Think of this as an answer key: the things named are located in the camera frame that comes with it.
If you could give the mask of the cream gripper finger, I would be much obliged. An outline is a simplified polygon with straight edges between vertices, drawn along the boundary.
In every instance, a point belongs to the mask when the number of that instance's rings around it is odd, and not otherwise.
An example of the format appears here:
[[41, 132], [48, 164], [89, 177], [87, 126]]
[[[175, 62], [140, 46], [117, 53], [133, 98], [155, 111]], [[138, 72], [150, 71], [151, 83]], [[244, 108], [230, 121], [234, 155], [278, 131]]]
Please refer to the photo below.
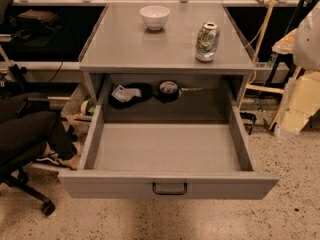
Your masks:
[[280, 139], [298, 135], [319, 109], [320, 72], [307, 71], [299, 79], [290, 78], [276, 117], [275, 135]]

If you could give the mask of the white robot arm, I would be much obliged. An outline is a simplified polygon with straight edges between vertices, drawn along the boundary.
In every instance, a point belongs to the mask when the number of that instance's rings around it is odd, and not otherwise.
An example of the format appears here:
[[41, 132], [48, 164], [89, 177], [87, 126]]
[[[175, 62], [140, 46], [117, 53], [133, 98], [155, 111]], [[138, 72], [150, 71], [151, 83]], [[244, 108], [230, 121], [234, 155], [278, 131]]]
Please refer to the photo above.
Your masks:
[[274, 129], [281, 139], [298, 135], [320, 109], [320, 2], [295, 32], [293, 62], [305, 73], [298, 79], [290, 78], [285, 86]]

